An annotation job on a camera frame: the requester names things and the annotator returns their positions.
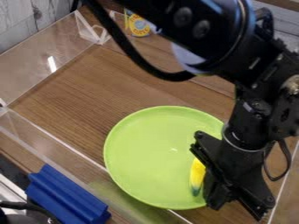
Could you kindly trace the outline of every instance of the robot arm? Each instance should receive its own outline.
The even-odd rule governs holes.
[[[236,85],[236,105],[221,140],[195,133],[191,152],[205,164],[203,195],[220,209],[238,200],[256,220],[276,200],[262,176],[279,180],[291,165],[284,139],[299,135],[299,57],[274,39],[274,19],[267,9],[252,10],[248,0],[116,0],[157,27],[159,33],[197,55],[184,63],[191,71],[208,71]],[[93,0],[83,1],[135,63],[168,81],[188,80],[188,72],[164,73],[149,65]],[[279,142],[287,170],[276,178],[267,170],[267,155]]]

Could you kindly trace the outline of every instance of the yellow object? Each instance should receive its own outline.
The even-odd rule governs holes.
[[[148,36],[151,27],[145,20],[136,14],[132,14],[128,18],[128,27],[135,37]]]
[[[205,166],[197,158],[192,160],[191,165],[191,193],[197,196],[201,191],[201,182],[205,174]]]

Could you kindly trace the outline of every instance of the blue block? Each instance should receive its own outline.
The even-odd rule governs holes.
[[[89,192],[61,175],[49,165],[29,175],[25,193],[65,224],[101,224],[111,214]]]

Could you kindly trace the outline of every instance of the yellow label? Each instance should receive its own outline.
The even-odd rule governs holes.
[[[145,20],[136,14],[133,14],[128,18],[128,27],[133,36],[136,37],[144,37],[149,34],[151,31],[149,25],[145,22]]]

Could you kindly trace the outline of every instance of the green plate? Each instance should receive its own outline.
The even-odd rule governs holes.
[[[104,146],[107,169],[119,187],[155,207],[183,210],[205,206],[189,187],[189,148],[195,131],[220,138],[221,126],[211,115],[183,107],[148,108],[124,118]]]

